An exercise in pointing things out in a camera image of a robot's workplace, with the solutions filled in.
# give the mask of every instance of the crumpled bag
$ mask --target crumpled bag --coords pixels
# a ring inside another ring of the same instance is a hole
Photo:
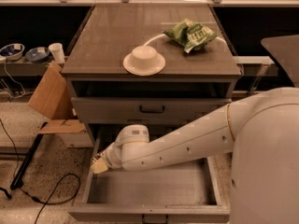
[[[217,37],[217,34],[207,26],[189,19],[181,21],[173,28],[163,31],[163,33],[183,46],[187,53],[192,49],[204,48]]]

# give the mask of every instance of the cabinet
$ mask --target cabinet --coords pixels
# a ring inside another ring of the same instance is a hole
[[[168,37],[149,43],[166,60],[158,74],[140,77],[125,56],[184,19],[201,22],[219,38],[191,52]],[[98,4],[62,74],[78,118],[94,141],[100,124],[180,126],[231,101],[240,71],[207,4]]]
[[[149,45],[166,66],[152,76],[128,73],[122,61],[164,29],[198,21],[222,38],[207,5],[193,3],[98,4],[62,71],[94,153],[114,142],[125,125],[138,123],[164,135],[231,102],[240,70],[222,39],[186,54],[168,37]],[[227,192],[211,159],[143,173],[122,169],[89,173],[84,200],[70,214],[80,221],[210,222],[228,220]]]

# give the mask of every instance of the drawer handle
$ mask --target drawer handle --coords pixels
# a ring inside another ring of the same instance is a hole
[[[165,217],[166,220],[163,223],[152,223],[152,222],[146,222],[146,218],[144,215],[142,215],[142,224],[168,224],[168,215]]]
[[[164,107],[164,105],[162,105],[161,109],[153,109],[153,108],[144,108],[141,105],[139,107],[139,111],[141,113],[162,114],[165,111],[165,107]]]

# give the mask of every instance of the cardboard box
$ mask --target cardboard box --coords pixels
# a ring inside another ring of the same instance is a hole
[[[62,67],[55,61],[50,63],[28,105],[50,119],[40,133],[57,133],[68,147],[92,147],[84,124],[73,115],[73,106],[61,71]]]
[[[40,130],[40,133],[57,133],[67,147],[93,147],[83,123],[77,119],[53,119]]]

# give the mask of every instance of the cabinet top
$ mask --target cabinet top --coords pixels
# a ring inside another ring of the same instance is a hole
[[[111,3],[99,4],[89,18],[64,66],[65,75],[126,75],[123,59],[164,30],[189,19],[219,35],[204,49],[187,54],[167,36],[148,45],[165,57],[160,75],[239,76],[240,71],[224,42],[207,4]]]

